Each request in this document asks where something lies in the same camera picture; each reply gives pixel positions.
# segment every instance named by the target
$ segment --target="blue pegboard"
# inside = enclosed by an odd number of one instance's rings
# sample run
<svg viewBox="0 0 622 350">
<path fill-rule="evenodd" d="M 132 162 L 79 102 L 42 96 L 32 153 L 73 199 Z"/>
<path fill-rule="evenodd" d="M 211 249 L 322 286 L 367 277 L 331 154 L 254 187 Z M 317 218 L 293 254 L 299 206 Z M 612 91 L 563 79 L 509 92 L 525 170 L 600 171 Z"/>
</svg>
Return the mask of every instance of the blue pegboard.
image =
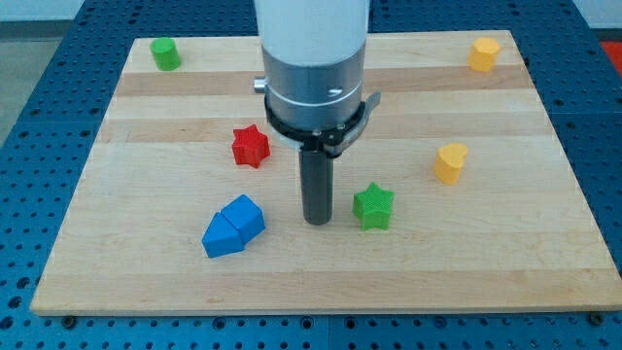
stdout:
<svg viewBox="0 0 622 350">
<path fill-rule="evenodd" d="M 370 31 L 509 29 L 618 268 L 620 78 L 570 0 L 379 0 Z M 256 35 L 251 0 L 86 0 L 0 151 L 1 349 L 622 349 L 622 313 L 40 318 L 28 306 L 136 37 Z"/>
</svg>

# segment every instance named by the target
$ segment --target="wooden table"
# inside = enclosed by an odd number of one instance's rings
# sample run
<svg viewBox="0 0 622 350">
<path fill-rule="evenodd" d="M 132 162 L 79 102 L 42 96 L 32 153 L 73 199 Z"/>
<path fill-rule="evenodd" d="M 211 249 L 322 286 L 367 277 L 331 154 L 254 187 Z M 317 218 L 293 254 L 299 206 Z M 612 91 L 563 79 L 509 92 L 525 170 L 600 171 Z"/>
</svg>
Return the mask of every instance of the wooden table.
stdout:
<svg viewBox="0 0 622 350">
<path fill-rule="evenodd" d="M 467 67 L 480 36 L 502 45 Z M 608 310 L 622 281 L 506 31 L 370 35 L 363 138 L 335 162 L 334 214 L 306 225 L 297 155 L 265 124 L 259 39 L 179 38 L 158 72 L 136 40 L 31 308 L 40 315 L 216 315 Z M 256 123 L 272 156 L 234 164 Z M 435 151 L 468 145 L 456 186 Z M 353 194 L 396 192 L 389 230 L 360 230 Z M 267 230 L 208 259 L 200 239 L 237 195 Z"/>
</svg>

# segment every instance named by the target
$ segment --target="yellow hexagon block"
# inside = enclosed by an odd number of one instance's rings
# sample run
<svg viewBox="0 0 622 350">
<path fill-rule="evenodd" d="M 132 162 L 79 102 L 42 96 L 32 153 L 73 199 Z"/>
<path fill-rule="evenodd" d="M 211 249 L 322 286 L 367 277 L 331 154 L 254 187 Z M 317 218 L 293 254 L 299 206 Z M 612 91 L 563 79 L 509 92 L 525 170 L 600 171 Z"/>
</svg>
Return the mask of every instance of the yellow hexagon block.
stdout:
<svg viewBox="0 0 622 350">
<path fill-rule="evenodd" d="M 490 71 L 497 63 L 499 51 L 501 51 L 501 45 L 493 38 L 475 40 L 468 57 L 470 69 L 478 72 Z"/>
<path fill-rule="evenodd" d="M 467 153 L 468 147 L 460 143 L 449 144 L 438 149 L 434 162 L 434 174 L 438 180 L 447 185 L 456 184 L 465 166 Z"/>
</svg>

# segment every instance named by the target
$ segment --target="blue cube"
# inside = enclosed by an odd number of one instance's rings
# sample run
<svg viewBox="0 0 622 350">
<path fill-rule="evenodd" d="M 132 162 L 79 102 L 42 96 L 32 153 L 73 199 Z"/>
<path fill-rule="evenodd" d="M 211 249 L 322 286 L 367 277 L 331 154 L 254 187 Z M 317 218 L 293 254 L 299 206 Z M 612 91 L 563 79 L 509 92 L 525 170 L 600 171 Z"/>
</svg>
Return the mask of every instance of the blue cube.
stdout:
<svg viewBox="0 0 622 350">
<path fill-rule="evenodd" d="M 261 209 L 245 194 L 235 198 L 221 213 L 240 232 L 243 244 L 265 229 Z"/>
<path fill-rule="evenodd" d="M 238 230 L 221 213 L 214 215 L 201 242 L 210 258 L 244 250 Z"/>
</svg>

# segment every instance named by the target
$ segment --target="black cylinder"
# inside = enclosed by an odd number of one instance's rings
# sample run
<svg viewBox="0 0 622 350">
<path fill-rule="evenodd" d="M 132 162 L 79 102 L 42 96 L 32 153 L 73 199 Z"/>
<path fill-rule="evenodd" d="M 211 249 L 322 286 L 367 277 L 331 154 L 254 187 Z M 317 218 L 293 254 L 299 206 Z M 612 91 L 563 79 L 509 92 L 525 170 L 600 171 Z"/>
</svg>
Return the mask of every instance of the black cylinder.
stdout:
<svg viewBox="0 0 622 350">
<path fill-rule="evenodd" d="M 302 149 L 298 159 L 304 220 L 323 225 L 332 216 L 332 158 L 324 152 Z"/>
</svg>

